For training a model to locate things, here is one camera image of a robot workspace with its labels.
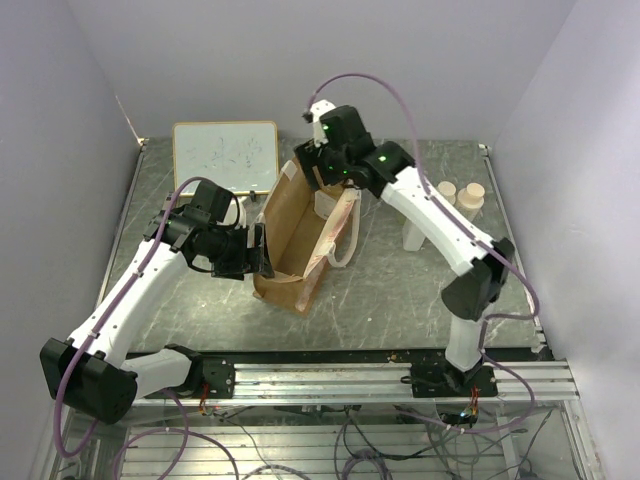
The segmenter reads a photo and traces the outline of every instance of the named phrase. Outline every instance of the gray tabletop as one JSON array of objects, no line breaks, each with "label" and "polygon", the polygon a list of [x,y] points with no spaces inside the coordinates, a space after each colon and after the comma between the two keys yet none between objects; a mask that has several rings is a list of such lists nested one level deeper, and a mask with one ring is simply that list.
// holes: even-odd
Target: gray tabletop
[{"label": "gray tabletop", "polygon": [[[295,139],[280,140],[281,165],[293,155]],[[408,142],[399,141],[407,150]],[[486,189],[485,205],[474,223],[494,238],[507,235],[485,160],[472,142],[422,141],[422,160],[429,178],[462,188],[478,182]],[[126,213],[109,275],[110,289],[132,260],[150,219],[173,189],[171,139],[151,139]],[[264,198],[246,204],[249,219]],[[344,269],[332,268],[306,318],[253,297],[244,282],[213,279],[189,271],[179,278],[132,344],[148,352],[167,343],[195,350],[324,350],[445,347],[450,314],[440,290],[453,278],[446,261],[428,241],[418,252],[402,249],[402,219],[365,192],[358,248]],[[523,287],[509,277],[498,310],[528,312]],[[494,321],[488,346],[534,347],[534,325]]]}]

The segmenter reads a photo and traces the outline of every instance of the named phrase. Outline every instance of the gray wall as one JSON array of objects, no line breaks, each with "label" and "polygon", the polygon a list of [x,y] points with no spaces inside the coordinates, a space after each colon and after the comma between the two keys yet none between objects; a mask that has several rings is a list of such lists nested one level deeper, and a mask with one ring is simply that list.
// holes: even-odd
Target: gray wall
[{"label": "gray wall", "polygon": [[[324,78],[367,71],[403,92],[431,139],[493,142],[575,0],[69,0],[141,136],[179,121],[300,114]],[[327,95],[376,135],[407,136],[379,87]]]},{"label": "gray wall", "polygon": [[576,4],[494,149],[542,321],[609,478],[638,477],[640,3]]},{"label": "gray wall", "polygon": [[0,2],[2,479],[29,473],[52,405],[38,353],[91,312],[137,150],[64,0]]}]

